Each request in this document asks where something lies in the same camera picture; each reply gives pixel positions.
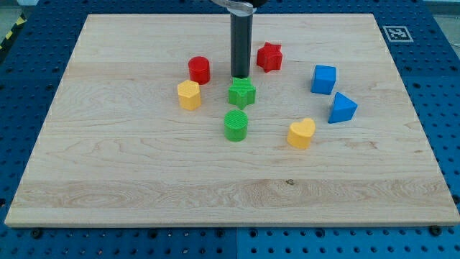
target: blue triangular prism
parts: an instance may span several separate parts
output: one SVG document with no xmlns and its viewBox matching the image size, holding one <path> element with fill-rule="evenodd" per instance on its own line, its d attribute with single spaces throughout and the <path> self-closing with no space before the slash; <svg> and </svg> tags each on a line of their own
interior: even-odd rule
<svg viewBox="0 0 460 259">
<path fill-rule="evenodd" d="M 358 104 L 345 95 L 336 92 L 333 99 L 331 115 L 328 123 L 344 122 L 350 120 L 356 111 Z"/>
</svg>

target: red cylinder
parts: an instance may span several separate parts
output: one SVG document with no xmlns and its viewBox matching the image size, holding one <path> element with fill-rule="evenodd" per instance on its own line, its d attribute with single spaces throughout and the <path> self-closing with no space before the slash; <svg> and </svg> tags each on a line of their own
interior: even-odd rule
<svg viewBox="0 0 460 259">
<path fill-rule="evenodd" d="M 203 85 L 209 82 L 211 74 L 209 73 L 209 60 L 205 57 L 194 57 L 188 61 L 188 71 L 190 80 Z"/>
</svg>

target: red star block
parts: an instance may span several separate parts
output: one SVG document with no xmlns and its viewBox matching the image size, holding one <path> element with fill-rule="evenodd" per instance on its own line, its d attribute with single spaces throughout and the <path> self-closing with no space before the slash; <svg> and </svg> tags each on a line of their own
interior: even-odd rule
<svg viewBox="0 0 460 259">
<path fill-rule="evenodd" d="M 264 68 L 265 73 L 281 69 L 281 45 L 266 42 L 264 47 L 257 51 L 257 65 Z"/>
</svg>

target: red block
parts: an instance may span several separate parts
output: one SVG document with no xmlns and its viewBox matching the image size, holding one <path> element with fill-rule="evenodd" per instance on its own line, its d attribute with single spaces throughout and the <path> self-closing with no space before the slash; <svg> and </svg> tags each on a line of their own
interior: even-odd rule
<svg viewBox="0 0 460 259">
<path fill-rule="evenodd" d="M 190 80 L 203 85 L 209 82 L 211 74 L 209 73 L 209 60 L 205 57 L 194 57 L 188 61 L 188 71 Z"/>
<path fill-rule="evenodd" d="M 281 45 L 266 42 L 264 47 L 257 51 L 257 65 L 264 68 L 265 73 L 280 70 L 282 62 Z"/>
</svg>

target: green block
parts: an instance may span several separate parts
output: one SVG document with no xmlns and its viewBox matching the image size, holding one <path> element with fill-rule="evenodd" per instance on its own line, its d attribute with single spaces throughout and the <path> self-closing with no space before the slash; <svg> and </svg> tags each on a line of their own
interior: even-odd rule
<svg viewBox="0 0 460 259">
<path fill-rule="evenodd" d="M 227 140 L 238 142 L 247 134 L 247 115 L 240 110 L 227 112 L 224 118 L 224 135 Z"/>
<path fill-rule="evenodd" d="M 256 88 L 251 84 L 251 78 L 233 78 L 229 88 L 229 104 L 234 104 L 240 109 L 253 104 L 256 100 Z"/>
</svg>

